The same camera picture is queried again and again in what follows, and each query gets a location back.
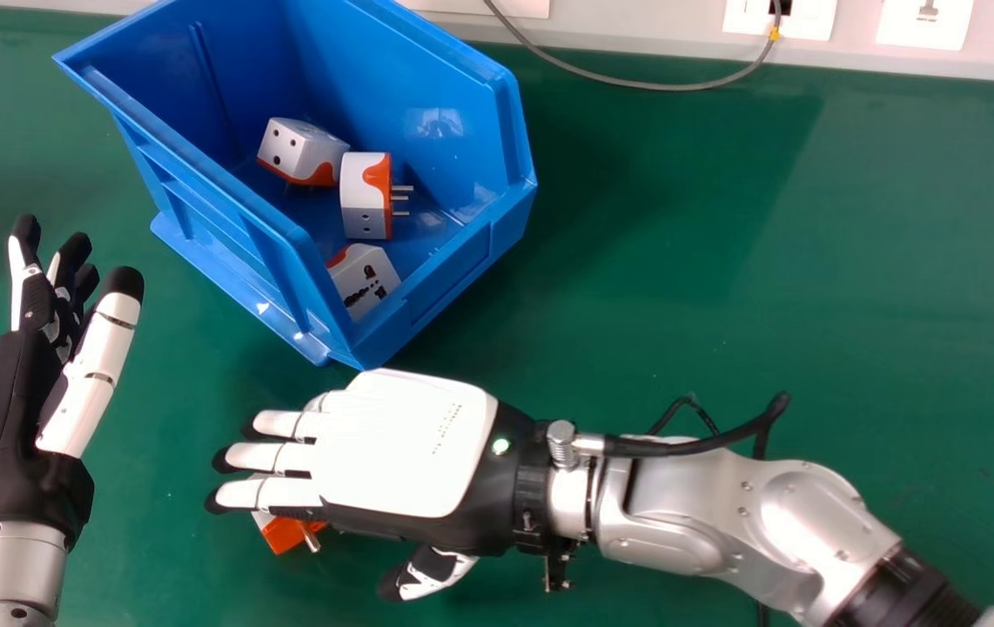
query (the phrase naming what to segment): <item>white wall socket panel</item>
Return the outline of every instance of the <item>white wall socket panel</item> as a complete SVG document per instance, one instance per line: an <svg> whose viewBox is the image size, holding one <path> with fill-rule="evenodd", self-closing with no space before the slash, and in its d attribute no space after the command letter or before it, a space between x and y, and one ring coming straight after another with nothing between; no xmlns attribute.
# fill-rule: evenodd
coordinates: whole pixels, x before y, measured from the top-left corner
<svg viewBox="0 0 994 627"><path fill-rule="evenodd" d="M493 15L481 0L397 0L413 11L440 11L444 13L473 13L477 16ZM497 8L509 17L537 17L547 19L552 11L552 0L494 0Z"/></svg>
<svg viewBox="0 0 994 627"><path fill-rule="evenodd" d="M834 30L836 0L783 0L791 3L791 15L780 20L780 36L791 39L829 41ZM723 32L743 35L768 35L776 17L772 16L771 0L727 0Z"/></svg>
<svg viewBox="0 0 994 627"><path fill-rule="evenodd" d="M883 0L876 43L960 51L973 0Z"/></svg>

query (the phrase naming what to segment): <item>blue plastic bin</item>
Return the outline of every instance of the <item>blue plastic bin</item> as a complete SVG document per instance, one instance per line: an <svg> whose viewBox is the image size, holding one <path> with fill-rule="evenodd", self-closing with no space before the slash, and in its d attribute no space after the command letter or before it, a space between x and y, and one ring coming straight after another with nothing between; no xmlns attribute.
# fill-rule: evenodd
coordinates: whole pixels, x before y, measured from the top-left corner
<svg viewBox="0 0 994 627"><path fill-rule="evenodd" d="M317 365L388 361L524 233L535 171L512 72L393 0L168 0L55 56L110 108L151 229ZM359 322L326 261L338 191L255 163L269 118L393 155L416 186L384 246L402 285Z"/></svg>

